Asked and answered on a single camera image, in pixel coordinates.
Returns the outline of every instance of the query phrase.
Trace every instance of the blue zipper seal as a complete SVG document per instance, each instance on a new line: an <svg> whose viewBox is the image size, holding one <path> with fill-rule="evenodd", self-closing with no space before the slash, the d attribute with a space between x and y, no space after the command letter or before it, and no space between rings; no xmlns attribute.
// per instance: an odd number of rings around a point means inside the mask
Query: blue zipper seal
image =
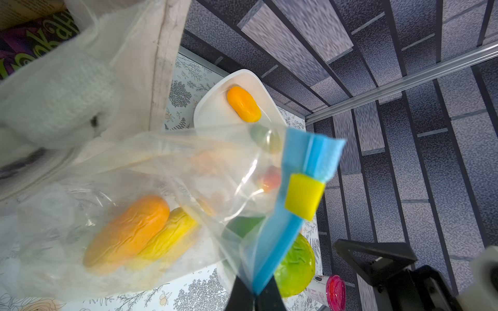
<svg viewBox="0 0 498 311"><path fill-rule="evenodd" d="M343 139L306 133L291 127L287 129L282 155L282 183L275 210L263 224L255 244L243 250L246 258L254 256L250 290L255 295L261 294L266 287L304 222L301 217L285 208L290 176L300 173L327 183L337 170L345 144Z"/></svg>

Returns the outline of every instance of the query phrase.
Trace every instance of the metal rail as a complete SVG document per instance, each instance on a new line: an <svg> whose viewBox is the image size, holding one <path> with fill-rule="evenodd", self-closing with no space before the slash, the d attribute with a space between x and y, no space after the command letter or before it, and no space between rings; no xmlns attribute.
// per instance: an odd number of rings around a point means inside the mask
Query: metal rail
<svg viewBox="0 0 498 311"><path fill-rule="evenodd" d="M438 63L415 74L407 75L374 90L365 92L331 107L312 113L306 117L306 124L312 124L333 115L374 102L381 98L399 93L425 82L432 81L439 77L484 62L496 56L498 56L498 42L483 45L470 52Z"/></svg>

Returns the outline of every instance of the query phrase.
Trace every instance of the pink lid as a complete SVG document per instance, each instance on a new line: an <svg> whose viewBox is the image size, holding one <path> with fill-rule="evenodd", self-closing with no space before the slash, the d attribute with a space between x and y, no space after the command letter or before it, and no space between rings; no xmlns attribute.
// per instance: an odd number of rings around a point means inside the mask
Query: pink lid
<svg viewBox="0 0 498 311"><path fill-rule="evenodd" d="M344 311L346 307L346 284L338 275L327 281L327 301L333 311Z"/></svg>

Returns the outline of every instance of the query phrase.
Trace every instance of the orange plastic fruit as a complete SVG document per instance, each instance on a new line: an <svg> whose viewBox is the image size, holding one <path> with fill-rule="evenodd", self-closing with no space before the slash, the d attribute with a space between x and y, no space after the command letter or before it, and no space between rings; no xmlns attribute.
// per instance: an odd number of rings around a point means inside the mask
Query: orange plastic fruit
<svg viewBox="0 0 498 311"><path fill-rule="evenodd" d="M261 119L261 109L248 91L241 87L233 87L228 91L227 100L230 106L245 122L257 122Z"/></svg>
<svg viewBox="0 0 498 311"><path fill-rule="evenodd" d="M185 237L197 229L197 226L197 222L181 207L172 210L164 228L126 266L133 270L140 270L165 256L175 246L175 254L170 258L176 261L188 250L188 247L179 247L176 244L186 246L188 243Z"/></svg>
<svg viewBox="0 0 498 311"><path fill-rule="evenodd" d="M168 217L169 206L163 198L139 199L92 240L83 265L93 273L111 273L136 256L164 228Z"/></svg>
<svg viewBox="0 0 498 311"><path fill-rule="evenodd" d="M282 170L276 166L270 166L261 176L259 184L264 192L271 192L273 189L280 187L282 183Z"/></svg>

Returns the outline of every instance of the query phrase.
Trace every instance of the purple book cover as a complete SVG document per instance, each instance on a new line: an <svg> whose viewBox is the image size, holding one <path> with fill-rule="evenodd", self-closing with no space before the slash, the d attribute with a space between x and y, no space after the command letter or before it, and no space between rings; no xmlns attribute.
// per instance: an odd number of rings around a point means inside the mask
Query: purple book cover
<svg viewBox="0 0 498 311"><path fill-rule="evenodd" d="M68 11L0 31L0 81L78 33Z"/></svg>

